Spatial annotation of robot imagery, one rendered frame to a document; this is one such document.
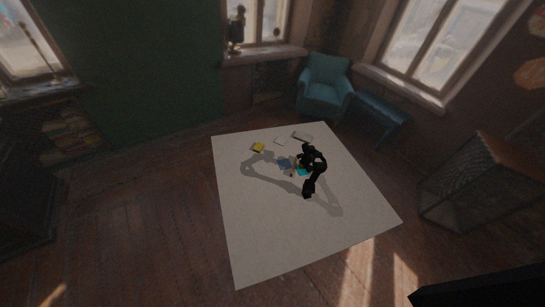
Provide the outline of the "yellow rectangular block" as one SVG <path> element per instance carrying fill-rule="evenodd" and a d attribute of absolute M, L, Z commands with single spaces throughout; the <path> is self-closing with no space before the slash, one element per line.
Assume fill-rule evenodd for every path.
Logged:
<path fill-rule="evenodd" d="M 257 142 L 257 144 L 254 146 L 253 151 L 260 153 L 264 147 L 264 143 Z"/>

